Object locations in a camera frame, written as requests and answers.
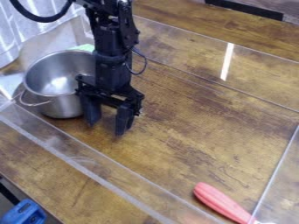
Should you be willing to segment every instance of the pot handle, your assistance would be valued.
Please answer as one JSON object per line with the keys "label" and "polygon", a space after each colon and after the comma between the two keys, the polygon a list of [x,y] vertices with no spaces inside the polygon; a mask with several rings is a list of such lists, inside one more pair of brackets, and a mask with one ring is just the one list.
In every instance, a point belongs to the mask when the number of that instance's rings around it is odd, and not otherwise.
{"label": "pot handle", "polygon": [[29,102],[25,102],[25,95],[26,95],[26,92],[27,90],[23,91],[22,95],[21,95],[21,103],[25,105],[25,106],[29,106],[29,107],[38,107],[38,106],[42,106],[43,104],[47,104],[53,101],[43,101],[43,102],[38,102],[38,103],[29,103]]}

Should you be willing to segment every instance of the blue object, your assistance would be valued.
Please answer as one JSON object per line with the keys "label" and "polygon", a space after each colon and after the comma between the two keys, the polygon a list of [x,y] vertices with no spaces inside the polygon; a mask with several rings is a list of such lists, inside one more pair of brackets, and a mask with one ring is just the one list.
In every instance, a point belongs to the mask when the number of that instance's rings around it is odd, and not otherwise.
{"label": "blue object", "polygon": [[43,224],[47,215],[30,199],[23,200],[0,219],[0,224]]}

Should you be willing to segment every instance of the white cloth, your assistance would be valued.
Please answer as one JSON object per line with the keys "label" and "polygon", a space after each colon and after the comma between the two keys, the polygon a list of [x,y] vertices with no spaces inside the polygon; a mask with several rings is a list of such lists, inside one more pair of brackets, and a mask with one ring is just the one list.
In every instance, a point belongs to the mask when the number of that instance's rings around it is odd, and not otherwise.
{"label": "white cloth", "polygon": [[[31,13],[47,17],[62,10],[66,0],[21,0],[21,3]],[[9,65],[18,58],[26,40],[49,32],[83,12],[83,8],[74,3],[67,15],[61,20],[43,24],[26,18],[9,0],[0,0],[0,67]]]}

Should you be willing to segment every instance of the metal bowl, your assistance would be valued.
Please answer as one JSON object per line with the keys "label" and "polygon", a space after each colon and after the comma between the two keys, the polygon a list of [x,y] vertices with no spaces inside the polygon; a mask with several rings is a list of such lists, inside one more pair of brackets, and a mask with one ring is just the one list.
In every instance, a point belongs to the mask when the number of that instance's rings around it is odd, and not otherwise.
{"label": "metal bowl", "polygon": [[39,107],[41,112],[54,118],[71,118],[82,115],[81,98],[75,89],[77,75],[94,75],[95,59],[91,52],[69,50],[55,52],[39,59],[30,67],[23,84],[37,98],[37,103],[21,102]]}

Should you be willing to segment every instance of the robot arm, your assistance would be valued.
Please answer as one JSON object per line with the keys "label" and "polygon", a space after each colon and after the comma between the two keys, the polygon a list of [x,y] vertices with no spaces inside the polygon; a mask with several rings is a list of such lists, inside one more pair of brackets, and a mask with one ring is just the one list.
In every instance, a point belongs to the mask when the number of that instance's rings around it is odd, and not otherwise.
{"label": "robot arm", "polygon": [[[51,17],[34,15],[19,0],[10,1],[27,18],[43,23],[62,18],[73,2],[86,8],[95,38],[97,66],[95,76],[79,74],[77,92],[89,125],[93,126],[101,119],[102,105],[109,105],[117,108],[117,135],[123,135],[141,114],[145,99],[145,95],[131,86],[131,76],[141,74],[147,64],[146,56],[135,48],[141,32],[133,16],[133,0],[69,0],[62,11]],[[133,71],[133,52],[145,57],[141,73]]]}

